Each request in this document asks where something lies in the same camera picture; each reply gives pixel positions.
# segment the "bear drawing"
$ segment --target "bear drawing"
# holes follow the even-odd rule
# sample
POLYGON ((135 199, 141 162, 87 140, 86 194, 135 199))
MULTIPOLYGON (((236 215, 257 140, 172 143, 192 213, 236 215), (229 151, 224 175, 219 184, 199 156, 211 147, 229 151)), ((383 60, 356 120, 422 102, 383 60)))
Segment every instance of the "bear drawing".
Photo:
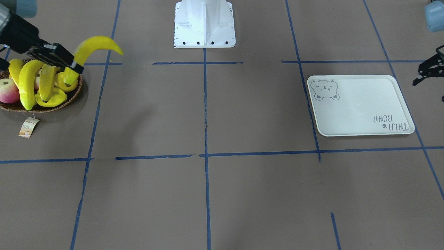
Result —
POLYGON ((333 100, 339 100, 339 94, 337 93, 337 83, 327 80, 312 81, 310 87, 314 90, 314 98, 320 101, 324 98, 332 98, 333 100))

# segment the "fruit basket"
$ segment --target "fruit basket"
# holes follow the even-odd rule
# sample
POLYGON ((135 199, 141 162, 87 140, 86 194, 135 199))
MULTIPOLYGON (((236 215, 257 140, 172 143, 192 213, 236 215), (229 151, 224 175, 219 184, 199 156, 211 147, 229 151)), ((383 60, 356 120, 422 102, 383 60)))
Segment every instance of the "fruit basket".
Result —
MULTIPOLYGON (((34 60, 32 58, 29 59, 24 59, 23 62, 27 63, 31 60, 34 60)), ((2 73, 0 73, 0 80, 1 79, 5 79, 9 77, 9 71, 5 70, 2 73)), ((53 108, 46 108, 46 107, 42 107, 39 105, 35 105, 32 110, 26 110, 23 105, 21 104, 20 101, 13 103, 13 104, 6 104, 6 103, 2 103, 0 102, 0 109, 6 110, 6 111, 13 111, 13 112, 29 112, 29 113, 48 113, 48 112, 52 112, 55 110, 59 110, 61 108, 66 107, 67 105, 69 105, 70 103, 72 103, 74 101, 74 99, 78 96, 78 94, 80 93, 80 90, 82 89, 82 84, 83 84, 83 77, 82 75, 79 75, 78 78, 79 84, 77 86, 76 89, 74 89, 71 92, 66 93, 68 95, 66 102, 62 103, 59 106, 53 107, 53 108)))

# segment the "robot end effector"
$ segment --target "robot end effector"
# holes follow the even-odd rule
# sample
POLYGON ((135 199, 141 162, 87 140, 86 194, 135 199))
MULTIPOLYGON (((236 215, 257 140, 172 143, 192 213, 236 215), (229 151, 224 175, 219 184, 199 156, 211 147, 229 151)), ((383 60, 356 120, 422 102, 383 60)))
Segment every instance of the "robot end effector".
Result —
MULTIPOLYGON (((0 0, 0 44, 8 46, 19 54, 27 53, 29 56, 48 65, 57 66, 62 69, 69 67, 81 74, 83 72, 83 67, 74 61, 74 56, 67 51, 67 49, 58 43, 50 44, 45 40, 40 39, 39 30, 34 25, 14 13, 15 10, 17 10, 18 13, 18 8, 11 8, 11 6, 14 6, 14 2, 17 2, 16 4, 18 4, 20 1, 0 0)), ((21 2, 31 2, 31 5, 36 9, 35 0, 21 0, 21 2)), ((27 12, 26 14, 28 17, 33 17, 35 11, 34 15, 32 12, 27 12)), ((7 70, 8 67, 9 63, 0 58, 0 70, 7 70)))

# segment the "white tray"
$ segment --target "white tray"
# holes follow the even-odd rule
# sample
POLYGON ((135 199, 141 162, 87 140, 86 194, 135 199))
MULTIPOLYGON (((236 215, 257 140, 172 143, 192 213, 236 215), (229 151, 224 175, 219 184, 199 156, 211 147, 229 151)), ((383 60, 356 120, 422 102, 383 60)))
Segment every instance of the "white tray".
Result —
POLYGON ((311 76, 307 85, 317 129, 324 136, 415 131, 398 83, 392 76, 311 76))

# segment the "yellow banana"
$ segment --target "yellow banana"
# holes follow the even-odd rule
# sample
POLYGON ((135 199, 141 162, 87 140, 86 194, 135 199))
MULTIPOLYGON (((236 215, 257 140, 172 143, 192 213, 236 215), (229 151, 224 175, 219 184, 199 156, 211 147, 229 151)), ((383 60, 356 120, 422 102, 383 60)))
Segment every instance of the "yellow banana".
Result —
POLYGON ((54 86, 63 90, 63 92, 65 92, 65 93, 73 91, 74 89, 77 88, 77 85, 79 85, 79 81, 76 79, 73 84, 68 86, 67 84, 65 84, 63 82, 64 79, 65 79, 65 72, 57 73, 57 75, 55 75, 55 79, 54 79, 54 86))
POLYGON ((42 107, 48 107, 48 108, 56 107, 64 102, 66 102, 66 100, 68 99, 68 95, 65 94, 65 92, 63 92, 63 90, 61 90, 57 87, 54 87, 51 89, 51 91, 52 91, 51 99, 49 99, 49 101, 47 101, 47 102, 43 102, 40 90, 41 89, 39 89, 37 91, 37 94, 35 95, 35 97, 36 97, 37 104, 42 107))
POLYGON ((31 110, 36 104, 36 97, 34 96, 34 81, 36 79, 37 71, 43 66, 43 62, 39 60, 32 60, 27 62, 19 75, 19 92, 20 102, 26 110, 31 110))
POLYGON ((25 63, 20 59, 12 59, 9 61, 9 73, 17 87, 19 87, 19 75, 25 63))
POLYGON ((44 64, 40 73, 39 93, 43 102, 47 102, 52 96, 52 88, 54 87, 54 78, 56 76, 57 67, 44 64))
MULTIPOLYGON (((79 44, 77 49, 74 51, 74 61, 83 66, 88 57, 94 51, 99 49, 113 50, 120 55, 123 55, 123 50, 111 38, 107 36, 93 36, 79 44)), ((64 83, 67 85, 72 85, 78 77, 79 74, 77 74, 74 70, 68 67, 65 68, 64 83)))

